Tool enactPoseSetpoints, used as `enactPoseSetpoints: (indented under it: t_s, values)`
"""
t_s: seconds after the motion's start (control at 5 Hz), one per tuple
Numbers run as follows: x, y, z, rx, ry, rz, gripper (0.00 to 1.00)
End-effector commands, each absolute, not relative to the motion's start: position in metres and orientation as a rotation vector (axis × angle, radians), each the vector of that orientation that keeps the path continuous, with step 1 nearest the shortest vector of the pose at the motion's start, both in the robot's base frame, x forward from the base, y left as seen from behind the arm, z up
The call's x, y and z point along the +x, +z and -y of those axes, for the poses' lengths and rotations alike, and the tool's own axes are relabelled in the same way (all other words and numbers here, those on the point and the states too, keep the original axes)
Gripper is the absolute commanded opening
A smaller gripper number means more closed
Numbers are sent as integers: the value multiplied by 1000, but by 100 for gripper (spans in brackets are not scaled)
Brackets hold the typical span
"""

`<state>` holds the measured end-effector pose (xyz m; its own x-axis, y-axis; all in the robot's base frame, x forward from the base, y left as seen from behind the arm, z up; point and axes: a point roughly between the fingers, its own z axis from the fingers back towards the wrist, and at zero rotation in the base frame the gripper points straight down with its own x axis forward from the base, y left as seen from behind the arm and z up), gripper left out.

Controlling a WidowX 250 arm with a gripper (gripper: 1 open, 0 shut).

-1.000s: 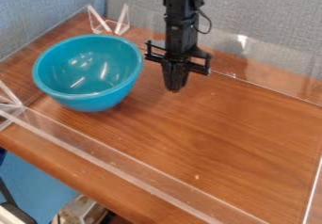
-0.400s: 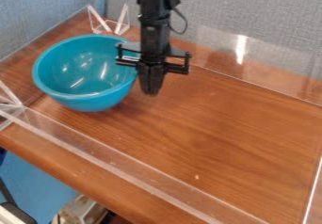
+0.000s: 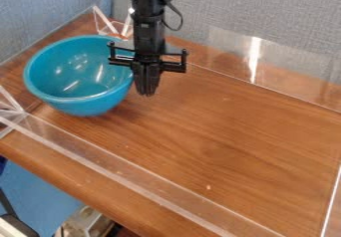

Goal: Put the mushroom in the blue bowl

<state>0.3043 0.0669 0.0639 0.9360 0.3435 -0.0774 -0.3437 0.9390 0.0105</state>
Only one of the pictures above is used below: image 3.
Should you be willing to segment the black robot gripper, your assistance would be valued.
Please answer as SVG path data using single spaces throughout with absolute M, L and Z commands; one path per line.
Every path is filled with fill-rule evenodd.
M 133 13 L 133 45 L 129 48 L 114 42 L 108 44 L 110 49 L 109 63 L 129 67 L 134 76 L 136 90 L 140 95 L 152 96 L 160 82 L 160 72 L 185 71 L 187 51 L 169 49 L 165 43 L 165 29 L 177 31 L 183 17 L 171 4 L 171 0 L 130 0 Z M 165 8 L 179 16 L 176 28 L 165 21 Z

